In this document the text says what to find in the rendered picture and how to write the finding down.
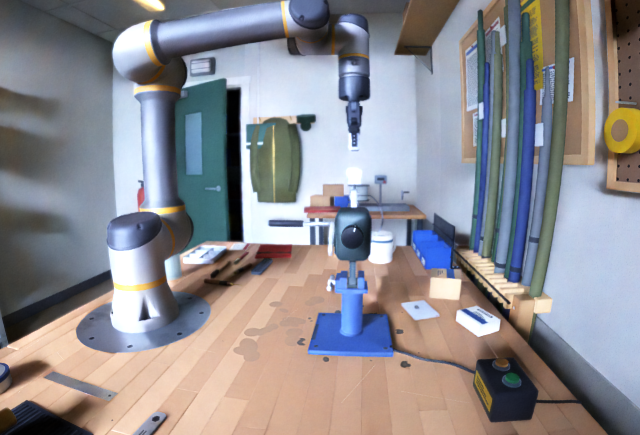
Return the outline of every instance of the yellow label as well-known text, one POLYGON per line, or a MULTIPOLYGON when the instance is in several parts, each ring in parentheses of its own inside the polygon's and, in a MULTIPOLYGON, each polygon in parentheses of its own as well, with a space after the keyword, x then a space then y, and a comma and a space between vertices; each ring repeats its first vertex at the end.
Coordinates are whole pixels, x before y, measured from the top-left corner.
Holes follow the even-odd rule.
POLYGON ((482 378, 480 378, 480 374, 478 372, 476 372, 476 376, 473 379, 473 385, 478 390, 482 403, 484 403, 487 411, 490 412, 493 399, 491 398, 491 395, 489 395, 489 390, 487 390, 487 387, 484 385, 484 382, 482 381, 482 378))
POLYGON ((533 45, 533 78, 536 90, 542 88, 542 15, 540 0, 524 0, 520 5, 521 13, 529 14, 529 33, 533 45))

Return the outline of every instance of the wooden tabletop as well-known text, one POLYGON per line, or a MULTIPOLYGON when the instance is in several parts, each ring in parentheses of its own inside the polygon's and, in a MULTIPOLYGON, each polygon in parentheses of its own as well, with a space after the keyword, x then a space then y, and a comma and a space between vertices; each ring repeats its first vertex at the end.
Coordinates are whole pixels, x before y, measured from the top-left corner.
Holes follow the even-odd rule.
MULTIPOLYGON (((380 212, 369 212, 373 220, 380 219, 380 212)), ((307 213, 307 218, 336 218, 337 212, 307 213)), ((427 216, 415 206, 409 205, 408 212, 384 212, 386 220, 426 220, 427 216)))
MULTIPOLYGON (((244 261, 257 249, 251 245, 244 261)), ((246 272, 231 287, 203 283, 238 253, 214 266, 184 266, 184 276, 170 282, 212 309, 203 328, 173 345, 121 354, 82 345, 75 329, 110 300, 107 294, 0 350, 14 379, 0 395, 0 409, 32 400, 95 435, 133 434, 155 411, 168 415, 156 435, 605 434, 573 404, 538 405, 531 421, 490 423, 473 376, 454 367, 398 354, 308 355, 318 312, 340 309, 340 296, 325 289, 327 279, 347 264, 329 258, 326 247, 294 246, 291 259, 275 259, 262 276, 246 272), (106 402, 57 385, 43 378, 52 370, 118 395, 106 402)), ((455 322, 457 309, 473 305, 499 316, 471 282, 462 284, 460 301, 428 298, 430 277, 409 247, 398 247, 389 265, 363 262, 359 269, 369 284, 364 311, 389 315, 395 348, 470 368, 479 358, 515 357, 538 398, 573 398, 505 320, 498 333, 482 338, 455 322), (440 318, 416 322, 400 307, 421 299, 440 318)))

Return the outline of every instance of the robotic arm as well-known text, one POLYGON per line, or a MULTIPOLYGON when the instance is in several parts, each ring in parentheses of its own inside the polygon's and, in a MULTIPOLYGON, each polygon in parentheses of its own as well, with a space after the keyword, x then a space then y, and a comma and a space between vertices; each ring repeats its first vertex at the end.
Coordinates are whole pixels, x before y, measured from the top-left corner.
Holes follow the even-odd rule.
POLYGON ((107 244, 114 282, 111 321, 143 333, 171 323, 178 305, 166 283, 164 260, 187 246, 191 219, 178 196, 175 103, 187 77, 180 57, 279 38, 299 54, 340 57, 340 98, 357 149, 362 108, 369 98, 369 35, 359 15, 329 24, 327 0, 289 0, 223 10, 184 20, 156 20, 125 30, 113 47, 122 76, 136 83, 141 105, 145 201, 141 211, 114 219, 107 244))

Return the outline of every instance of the green jacket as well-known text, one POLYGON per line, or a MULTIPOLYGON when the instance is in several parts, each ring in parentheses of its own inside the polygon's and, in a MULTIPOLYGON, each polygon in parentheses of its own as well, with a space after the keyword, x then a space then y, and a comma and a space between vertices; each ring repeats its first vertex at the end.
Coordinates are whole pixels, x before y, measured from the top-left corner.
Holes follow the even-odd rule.
POLYGON ((300 136, 295 124, 281 118, 266 130, 262 146, 258 146, 258 132, 251 137, 251 184, 259 202, 293 203, 300 183, 300 136))

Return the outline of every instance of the pegboard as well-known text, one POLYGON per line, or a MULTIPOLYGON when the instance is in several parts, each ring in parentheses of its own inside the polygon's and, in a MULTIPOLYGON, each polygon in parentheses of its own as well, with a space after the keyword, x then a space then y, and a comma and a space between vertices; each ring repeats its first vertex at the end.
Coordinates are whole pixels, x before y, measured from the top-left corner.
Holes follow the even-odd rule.
MULTIPOLYGON (((555 0, 540 0, 540 15, 542 64, 547 67, 555 61, 555 0)), ((590 0, 569 0, 569 17, 569 57, 574 61, 574 90, 573 101, 567 106, 564 163, 593 165, 595 163, 595 59, 590 0)), ((500 18, 500 25, 504 25, 504 0, 493 0, 484 9, 485 28, 494 23, 497 18, 500 18)), ((475 163, 476 159, 476 148, 473 146, 473 113, 477 110, 467 110, 465 53, 477 39, 477 26, 477 21, 471 25, 460 40, 459 46, 463 163, 475 163)), ((536 90, 536 123, 539 123, 542 118, 540 94, 541 91, 536 90)), ((502 118, 506 118, 505 99, 506 97, 503 98, 502 118)), ((538 163, 538 152, 539 149, 536 148, 534 163, 538 163)))
MULTIPOLYGON (((640 0, 604 0, 609 66, 609 113, 640 109, 640 0), (635 102, 623 105, 617 102, 635 102)), ((607 188, 640 193, 640 152, 609 152, 607 188)))

